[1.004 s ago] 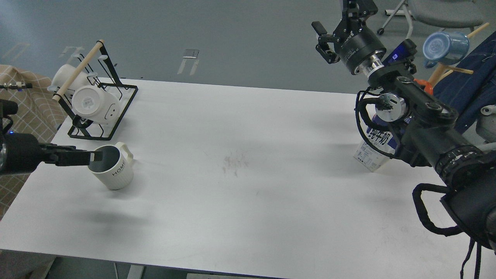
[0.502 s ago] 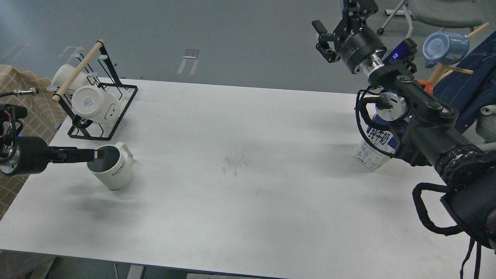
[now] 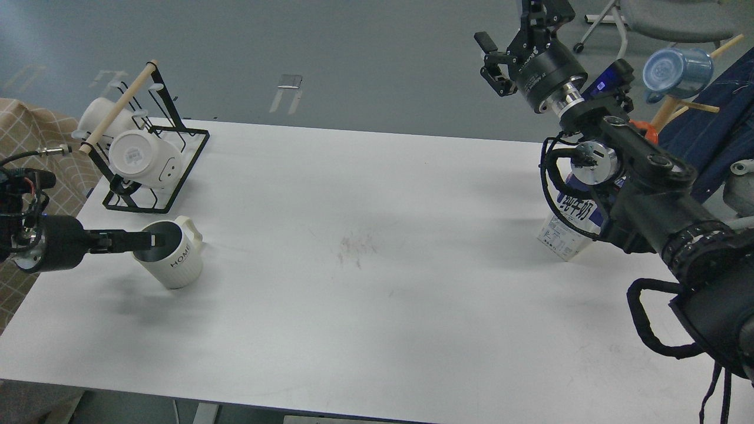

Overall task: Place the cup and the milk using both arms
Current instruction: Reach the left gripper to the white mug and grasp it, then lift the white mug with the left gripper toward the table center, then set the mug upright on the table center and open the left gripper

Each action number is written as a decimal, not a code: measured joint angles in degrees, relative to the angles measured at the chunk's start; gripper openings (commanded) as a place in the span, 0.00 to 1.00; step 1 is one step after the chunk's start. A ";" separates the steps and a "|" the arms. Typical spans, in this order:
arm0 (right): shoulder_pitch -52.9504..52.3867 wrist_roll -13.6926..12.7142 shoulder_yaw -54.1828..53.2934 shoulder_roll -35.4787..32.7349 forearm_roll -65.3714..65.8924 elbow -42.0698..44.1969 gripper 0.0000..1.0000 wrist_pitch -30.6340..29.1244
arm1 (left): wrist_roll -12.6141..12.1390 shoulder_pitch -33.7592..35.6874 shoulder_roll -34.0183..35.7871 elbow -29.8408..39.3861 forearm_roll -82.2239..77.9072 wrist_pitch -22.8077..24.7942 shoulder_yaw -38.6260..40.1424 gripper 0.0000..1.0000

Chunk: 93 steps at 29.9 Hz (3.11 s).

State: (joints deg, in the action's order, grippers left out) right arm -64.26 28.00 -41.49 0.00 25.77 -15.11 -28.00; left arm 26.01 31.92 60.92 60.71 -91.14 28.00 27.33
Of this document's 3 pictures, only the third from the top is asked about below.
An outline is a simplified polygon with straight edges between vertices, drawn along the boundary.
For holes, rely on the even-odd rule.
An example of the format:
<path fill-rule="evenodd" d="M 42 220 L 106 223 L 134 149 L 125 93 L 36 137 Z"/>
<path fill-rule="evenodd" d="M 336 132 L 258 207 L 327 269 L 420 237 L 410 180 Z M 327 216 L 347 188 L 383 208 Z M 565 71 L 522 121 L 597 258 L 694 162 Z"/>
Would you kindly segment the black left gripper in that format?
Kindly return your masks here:
<path fill-rule="evenodd" d="M 125 253 L 151 250 L 166 244 L 166 236 L 124 229 L 85 230 L 72 216 L 46 215 L 38 220 L 38 243 L 12 254 L 12 263 L 27 273 L 72 269 L 89 253 Z"/>

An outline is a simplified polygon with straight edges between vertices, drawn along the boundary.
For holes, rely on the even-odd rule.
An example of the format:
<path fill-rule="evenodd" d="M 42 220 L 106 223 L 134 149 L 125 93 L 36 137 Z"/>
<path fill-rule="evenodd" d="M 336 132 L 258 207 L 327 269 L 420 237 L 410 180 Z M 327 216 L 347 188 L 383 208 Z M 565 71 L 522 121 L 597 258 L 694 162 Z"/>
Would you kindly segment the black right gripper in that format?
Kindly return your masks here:
<path fill-rule="evenodd" d="M 520 29 L 509 46 L 500 50 L 487 32 L 475 32 L 483 51 L 480 75 L 500 97 L 522 93 L 537 114 L 546 101 L 568 83 L 577 89 L 587 72 L 567 46 L 557 39 L 558 30 L 574 21 L 569 1 L 520 1 Z"/>

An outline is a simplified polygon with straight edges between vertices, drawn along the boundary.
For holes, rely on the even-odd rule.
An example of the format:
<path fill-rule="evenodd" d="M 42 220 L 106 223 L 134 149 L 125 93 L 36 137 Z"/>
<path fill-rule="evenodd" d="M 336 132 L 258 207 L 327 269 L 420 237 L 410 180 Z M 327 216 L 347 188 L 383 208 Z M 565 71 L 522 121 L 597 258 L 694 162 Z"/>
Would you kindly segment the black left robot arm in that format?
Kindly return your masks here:
<path fill-rule="evenodd" d="M 87 253 L 156 251 L 167 246 L 167 234 L 159 231 L 85 229 L 73 216 L 45 214 L 49 202 L 45 190 L 56 184 L 55 174 L 32 167 L 6 167 L 27 157 L 71 152 L 71 147 L 61 144 L 2 159 L 2 261 L 10 259 L 32 274 L 73 269 Z"/>

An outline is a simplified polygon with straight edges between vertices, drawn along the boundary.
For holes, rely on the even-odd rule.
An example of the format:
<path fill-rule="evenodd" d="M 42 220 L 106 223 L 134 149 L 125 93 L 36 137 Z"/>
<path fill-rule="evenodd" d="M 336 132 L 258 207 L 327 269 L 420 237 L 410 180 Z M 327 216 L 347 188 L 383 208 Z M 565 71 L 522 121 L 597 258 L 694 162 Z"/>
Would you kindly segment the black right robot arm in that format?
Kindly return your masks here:
<path fill-rule="evenodd" d="M 674 359 L 702 353 L 715 362 L 711 397 L 724 376 L 722 423 L 728 422 L 732 377 L 752 379 L 752 229 L 717 220 L 690 195 L 694 167 L 646 139 L 627 115 L 633 70 L 617 59 L 592 84 L 557 31 L 576 14 L 567 1 L 522 1 L 520 28 L 500 49 L 486 32 L 480 75 L 499 96 L 520 91 L 535 113 L 552 111 L 561 132 L 544 140 L 542 190 L 594 201 L 598 233 L 573 230 L 626 253 L 657 253 L 675 281 L 644 277 L 627 291 L 641 341 Z"/>

